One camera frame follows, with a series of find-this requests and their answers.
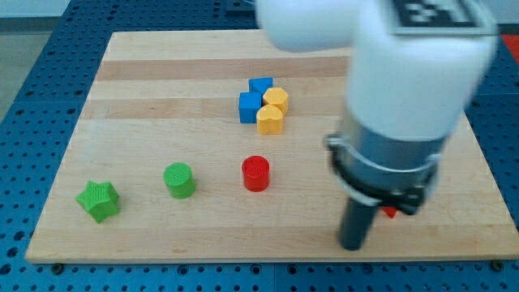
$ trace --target blue block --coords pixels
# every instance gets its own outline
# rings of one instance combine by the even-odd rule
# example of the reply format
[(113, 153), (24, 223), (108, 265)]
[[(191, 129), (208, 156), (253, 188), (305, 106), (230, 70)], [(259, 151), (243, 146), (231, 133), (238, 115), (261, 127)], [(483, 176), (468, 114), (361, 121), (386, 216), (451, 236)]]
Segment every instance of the blue block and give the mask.
[(273, 83), (274, 80), (272, 77), (252, 78), (249, 79), (249, 91), (259, 92), (261, 96), (263, 96), (267, 89), (272, 87)]
[(241, 123), (256, 123), (256, 114), (261, 108), (262, 94), (259, 92), (241, 92), (238, 109)]

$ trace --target white robot link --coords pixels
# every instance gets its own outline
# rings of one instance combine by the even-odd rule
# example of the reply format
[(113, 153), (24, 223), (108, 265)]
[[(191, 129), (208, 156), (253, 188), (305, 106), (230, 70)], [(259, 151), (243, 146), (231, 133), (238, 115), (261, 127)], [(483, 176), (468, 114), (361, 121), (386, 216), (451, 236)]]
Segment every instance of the white robot link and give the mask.
[(496, 51), (477, 0), (256, 0), (292, 52), (354, 47), (345, 113), (326, 144), (349, 199), (339, 241), (358, 250), (379, 206), (412, 215), (434, 192), (445, 140)]

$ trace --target wooden board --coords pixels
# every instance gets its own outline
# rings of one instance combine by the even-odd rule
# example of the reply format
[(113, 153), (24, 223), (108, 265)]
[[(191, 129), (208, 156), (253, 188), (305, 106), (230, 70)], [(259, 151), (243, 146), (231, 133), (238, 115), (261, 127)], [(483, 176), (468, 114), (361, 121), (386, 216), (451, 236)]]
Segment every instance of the wooden board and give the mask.
[[(375, 219), (364, 247), (336, 241), (346, 193), (325, 135), (343, 106), (348, 49), (289, 54), (260, 31), (113, 34), (30, 243), (34, 263), (507, 259), (519, 236), (465, 118), (449, 140), (437, 193), (422, 211)], [(248, 78), (290, 93), (282, 135), (240, 124)], [(242, 186), (241, 163), (267, 157), (272, 183)], [(161, 175), (191, 165), (198, 191), (172, 199)], [(121, 212), (102, 224), (74, 198), (111, 181)]]

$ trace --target yellow block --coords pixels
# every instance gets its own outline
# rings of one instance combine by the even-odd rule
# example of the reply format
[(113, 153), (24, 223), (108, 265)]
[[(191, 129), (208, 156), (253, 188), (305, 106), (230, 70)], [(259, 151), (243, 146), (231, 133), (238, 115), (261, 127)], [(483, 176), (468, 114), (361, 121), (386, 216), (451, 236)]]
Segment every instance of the yellow block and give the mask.
[(283, 115), (289, 110), (289, 94), (283, 88), (269, 88), (263, 95), (265, 105), (275, 105)]
[(283, 113), (274, 105), (266, 105), (256, 115), (258, 133), (280, 134), (283, 132)]

